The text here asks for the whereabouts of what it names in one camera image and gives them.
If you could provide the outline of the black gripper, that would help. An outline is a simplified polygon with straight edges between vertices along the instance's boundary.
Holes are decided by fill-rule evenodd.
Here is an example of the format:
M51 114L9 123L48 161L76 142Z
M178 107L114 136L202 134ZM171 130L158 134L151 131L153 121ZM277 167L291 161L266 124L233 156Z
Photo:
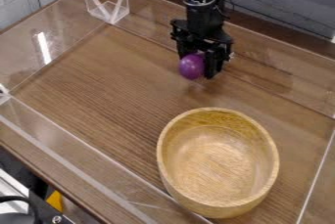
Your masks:
M230 61L233 39L222 29L225 15L217 1L187 4L186 18L173 19L171 39L177 42L179 58L198 51L203 54L203 77L210 79Z

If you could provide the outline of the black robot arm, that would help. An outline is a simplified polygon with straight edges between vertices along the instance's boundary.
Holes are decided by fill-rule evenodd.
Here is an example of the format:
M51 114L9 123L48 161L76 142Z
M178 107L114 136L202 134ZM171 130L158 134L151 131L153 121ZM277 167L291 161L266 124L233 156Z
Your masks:
M173 19L179 74L186 79L210 79L230 61L233 38L224 31L225 0L183 0L186 18Z

